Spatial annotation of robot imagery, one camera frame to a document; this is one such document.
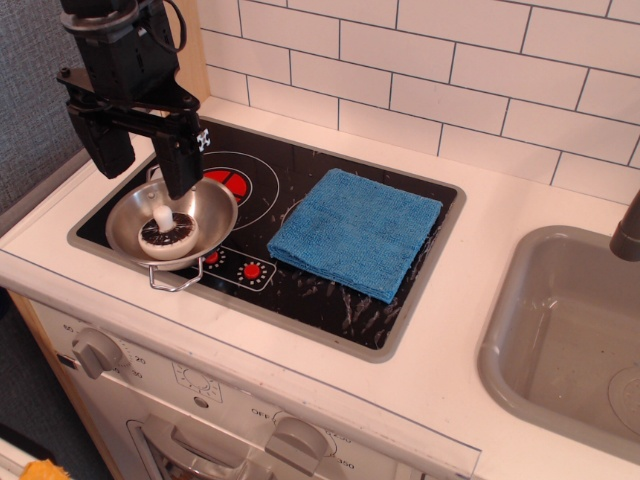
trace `oven handle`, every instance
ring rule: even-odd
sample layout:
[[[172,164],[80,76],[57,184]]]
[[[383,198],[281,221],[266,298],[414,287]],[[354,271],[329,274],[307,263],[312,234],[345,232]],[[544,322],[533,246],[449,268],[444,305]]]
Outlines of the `oven handle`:
[[[187,450],[173,440],[175,425],[150,415],[142,433],[153,446],[178,467],[203,480],[276,480],[266,469],[245,459],[238,467],[211,462]]]

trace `white subway tile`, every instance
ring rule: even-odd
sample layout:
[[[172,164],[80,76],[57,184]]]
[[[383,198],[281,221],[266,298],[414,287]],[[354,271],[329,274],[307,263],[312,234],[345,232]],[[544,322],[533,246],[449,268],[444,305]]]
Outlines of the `white subway tile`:
[[[520,51],[530,7],[493,0],[403,0],[398,29]]]
[[[503,136],[616,163],[629,162],[640,127],[512,100]]]
[[[640,25],[534,8],[524,53],[640,75]]]
[[[272,45],[338,58],[339,20],[255,2],[240,2],[242,34]]]
[[[397,3],[397,0],[289,0],[289,8],[393,28]]]
[[[207,74],[212,96],[249,105],[246,75],[210,66]]]
[[[500,133],[507,99],[442,83],[394,75],[391,110],[460,127]]]
[[[251,106],[303,122],[338,128],[338,99],[249,77]]]
[[[526,3],[527,5],[537,5],[549,7],[556,10],[567,10],[570,12],[588,13],[591,15],[604,16],[607,14],[610,0],[505,0],[514,3]]]
[[[560,152],[445,125],[440,156],[548,185]]]
[[[640,2],[638,0],[613,0],[609,17],[640,23]]]
[[[640,78],[591,70],[578,110],[640,124]]]
[[[563,153],[553,185],[628,205],[640,189],[640,170]]]
[[[437,155],[441,128],[430,120],[340,101],[340,131],[360,137]]]
[[[296,87],[376,107],[389,105],[389,72],[291,52],[291,76]]]
[[[202,31],[202,43],[208,65],[276,82],[290,82],[287,49],[206,30]]]
[[[458,45],[451,83],[574,109],[586,74],[584,67]]]
[[[198,0],[200,26],[207,30],[240,36],[238,0]]]
[[[359,23],[342,22],[340,58],[348,62],[447,82],[453,43]]]

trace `wooden cabinet edge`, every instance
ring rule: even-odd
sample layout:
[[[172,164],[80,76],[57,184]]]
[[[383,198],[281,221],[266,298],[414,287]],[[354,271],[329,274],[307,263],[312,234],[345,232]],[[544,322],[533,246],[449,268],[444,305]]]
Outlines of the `wooden cabinet edge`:
[[[87,410],[87,407],[85,406],[84,402],[82,401],[82,399],[78,395],[78,392],[73,386],[71,378],[68,376],[67,372],[58,362],[56,351],[53,348],[53,345],[51,344],[51,340],[49,340],[47,333],[42,327],[42,324],[40,323],[38,315],[36,314],[33,306],[31,305],[31,302],[29,301],[28,298],[23,297],[14,292],[9,292],[9,295],[11,295],[11,299],[16,305],[16,308],[20,312],[20,315],[22,315],[24,322],[26,323],[27,327],[31,331],[31,334],[33,335],[33,337],[35,338],[36,343],[38,344],[38,346],[40,347],[40,350],[44,354],[47,362],[49,363],[49,366],[53,370],[53,373],[58,379],[58,382],[62,386],[62,389],[64,390],[67,397],[71,401],[71,404],[73,405],[73,408],[76,410],[78,416],[80,417],[80,420],[82,420],[82,423],[84,424],[85,428],[87,429],[87,432],[89,433],[89,436],[91,437],[94,444],[96,445],[98,452],[100,452],[100,455],[102,456],[105,464],[109,468],[109,471],[111,472],[115,480],[124,480],[124,477],[122,477],[116,465],[116,462],[111,457],[111,453],[109,452],[109,449],[107,448],[106,444],[102,440],[102,437],[98,433],[98,429],[93,423],[93,420],[91,419],[91,416],[89,414],[89,411]]]
[[[180,71],[176,80],[182,88],[195,95],[200,102],[204,102],[211,95],[211,91],[204,59],[202,35],[200,34],[198,2],[195,0],[176,0],[176,4],[187,24],[187,45],[182,52],[178,53]],[[173,8],[168,4],[165,5],[169,16],[171,33],[174,41],[177,41],[180,38],[180,24]]]

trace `sink basin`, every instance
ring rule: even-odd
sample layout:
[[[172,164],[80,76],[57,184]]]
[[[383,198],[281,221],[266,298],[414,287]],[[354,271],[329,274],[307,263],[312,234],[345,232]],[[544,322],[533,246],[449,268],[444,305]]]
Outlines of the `sink basin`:
[[[512,414],[640,464],[640,263],[573,227],[518,244],[479,372]]]

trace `black stovetop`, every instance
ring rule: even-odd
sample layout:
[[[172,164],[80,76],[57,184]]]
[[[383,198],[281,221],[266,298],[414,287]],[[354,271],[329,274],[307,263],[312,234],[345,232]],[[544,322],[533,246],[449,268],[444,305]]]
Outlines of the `black stovetop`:
[[[462,203],[460,191],[237,128],[208,121],[203,121],[203,126],[209,129],[212,139],[204,156],[205,175],[225,183],[235,194],[238,221],[222,245],[208,257],[199,285],[189,287],[189,291],[208,296],[207,292],[214,290],[228,295],[237,300],[230,302],[232,307],[343,350],[348,350],[350,344],[358,345],[356,350],[364,352],[361,356],[368,359],[375,358],[376,352],[383,349],[388,351],[391,333],[398,336],[400,332],[396,330],[402,330],[397,324],[409,309],[408,297],[419,296],[426,284],[425,277],[433,265],[425,268],[424,264],[430,256],[436,256],[432,247],[436,238],[443,236],[441,227],[445,218],[452,216],[452,205],[456,201]],[[276,261],[267,251],[267,243],[286,216],[332,168],[443,204],[429,238],[389,305]],[[115,252],[109,249],[105,236],[107,217],[118,200],[144,179],[145,171],[139,172],[97,212],[83,220],[76,230],[77,237],[98,247],[93,251],[113,258]],[[143,275],[148,273],[136,265],[131,267],[140,268]],[[194,276],[190,268],[172,273],[184,278]],[[141,288],[150,288],[142,275],[140,281]],[[210,297],[220,298],[213,293]]]

